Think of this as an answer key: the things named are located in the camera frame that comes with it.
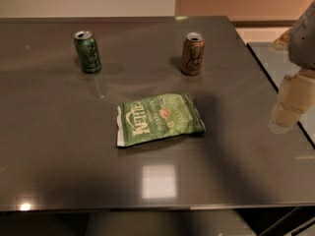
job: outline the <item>wall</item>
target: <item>wall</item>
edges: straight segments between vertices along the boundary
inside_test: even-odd
[[[0,18],[173,16],[175,0],[0,0]]]
[[[296,20],[313,0],[176,0],[176,15],[228,15],[232,21]]]

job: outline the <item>green soda can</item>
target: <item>green soda can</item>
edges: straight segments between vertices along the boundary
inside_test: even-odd
[[[101,65],[93,34],[87,30],[81,30],[76,32],[74,37],[82,70],[89,74],[99,71]]]

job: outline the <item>snack bag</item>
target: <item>snack bag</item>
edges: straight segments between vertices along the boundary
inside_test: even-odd
[[[187,93],[168,93],[122,103],[118,106],[117,125],[119,147],[206,130]]]

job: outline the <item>dark table surface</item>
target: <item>dark table surface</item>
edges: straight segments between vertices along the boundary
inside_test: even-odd
[[[314,150],[298,127],[269,131],[276,93],[227,17],[0,30],[0,210],[315,205]],[[100,73],[81,72],[78,30],[94,33]],[[206,40],[194,77],[179,70],[190,31]],[[118,148],[118,104],[167,92],[189,92],[207,131]]]

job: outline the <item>orange wall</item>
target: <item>orange wall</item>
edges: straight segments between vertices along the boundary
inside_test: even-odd
[[[313,0],[176,0],[176,15],[227,15],[232,21],[296,20]]]

